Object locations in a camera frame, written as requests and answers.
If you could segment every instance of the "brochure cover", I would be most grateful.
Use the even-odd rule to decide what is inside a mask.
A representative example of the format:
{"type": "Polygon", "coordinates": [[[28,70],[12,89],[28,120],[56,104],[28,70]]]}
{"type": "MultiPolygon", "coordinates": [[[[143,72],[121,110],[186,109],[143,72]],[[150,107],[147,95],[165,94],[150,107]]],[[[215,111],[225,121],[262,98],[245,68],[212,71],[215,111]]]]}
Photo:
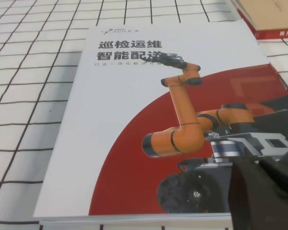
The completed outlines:
{"type": "Polygon", "coordinates": [[[262,156],[288,91],[244,21],[92,28],[34,216],[230,219],[232,159],[262,156]]]}

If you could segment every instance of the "red book spine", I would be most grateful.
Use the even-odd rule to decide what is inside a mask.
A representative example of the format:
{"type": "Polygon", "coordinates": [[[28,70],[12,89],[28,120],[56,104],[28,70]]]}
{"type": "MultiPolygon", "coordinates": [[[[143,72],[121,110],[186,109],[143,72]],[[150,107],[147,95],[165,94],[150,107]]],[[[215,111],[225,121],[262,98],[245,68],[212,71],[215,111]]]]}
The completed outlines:
{"type": "Polygon", "coordinates": [[[250,28],[251,32],[254,34],[256,39],[261,40],[261,39],[288,38],[288,29],[256,31],[255,28],[251,25],[251,23],[243,15],[243,13],[239,9],[237,9],[237,11],[240,14],[241,18],[248,25],[248,27],[250,28]]]}

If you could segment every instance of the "grid tablecloth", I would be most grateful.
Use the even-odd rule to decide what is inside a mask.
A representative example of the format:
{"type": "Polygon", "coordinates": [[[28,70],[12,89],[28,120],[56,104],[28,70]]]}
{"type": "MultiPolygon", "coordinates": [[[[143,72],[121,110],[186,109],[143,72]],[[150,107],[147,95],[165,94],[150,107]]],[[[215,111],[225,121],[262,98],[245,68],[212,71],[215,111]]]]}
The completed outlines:
{"type": "MultiPolygon", "coordinates": [[[[89,27],[233,20],[224,0],[0,0],[0,230],[43,228],[32,214],[89,27]]],[[[288,85],[288,39],[259,44],[288,85]]],[[[79,229],[99,228],[122,229],[79,229]]]]}

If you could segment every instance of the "robotic arm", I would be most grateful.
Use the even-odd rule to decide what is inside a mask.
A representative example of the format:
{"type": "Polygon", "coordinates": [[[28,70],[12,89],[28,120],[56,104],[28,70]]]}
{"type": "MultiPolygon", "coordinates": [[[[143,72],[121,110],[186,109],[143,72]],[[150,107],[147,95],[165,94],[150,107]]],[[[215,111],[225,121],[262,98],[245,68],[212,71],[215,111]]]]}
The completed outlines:
{"type": "Polygon", "coordinates": [[[158,57],[143,58],[182,70],[182,74],[161,80],[169,88],[179,127],[147,134],[142,140],[143,151],[150,157],[165,157],[198,151],[204,143],[204,132],[219,125],[230,125],[233,131],[252,131],[255,123],[244,104],[225,104],[222,109],[196,113],[185,85],[202,84],[200,66],[175,59],[176,55],[161,53],[158,57]]]}

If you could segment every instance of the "red curved shape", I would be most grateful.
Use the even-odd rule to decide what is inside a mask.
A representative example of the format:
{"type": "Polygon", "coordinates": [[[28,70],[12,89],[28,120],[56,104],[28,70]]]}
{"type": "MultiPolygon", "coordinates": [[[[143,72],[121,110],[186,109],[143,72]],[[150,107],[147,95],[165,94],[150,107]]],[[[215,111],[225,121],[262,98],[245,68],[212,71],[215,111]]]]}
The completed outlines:
{"type": "MultiPolygon", "coordinates": [[[[187,86],[195,111],[218,109],[228,103],[254,105],[288,95],[271,65],[228,70],[202,79],[202,85],[187,86]],[[258,79],[253,83],[245,80],[239,83],[243,96],[235,90],[237,86],[231,81],[254,77],[258,79]]],[[[271,110],[256,109],[252,113],[262,115],[267,111],[271,110]]],[[[178,125],[170,94],[166,93],[150,103],[126,126],[100,172],[89,215],[165,213],[157,201],[159,183],[166,176],[179,173],[177,164],[183,159],[212,155],[207,142],[198,152],[186,155],[149,158],[143,153],[142,138],[146,134],[178,125]]]]}

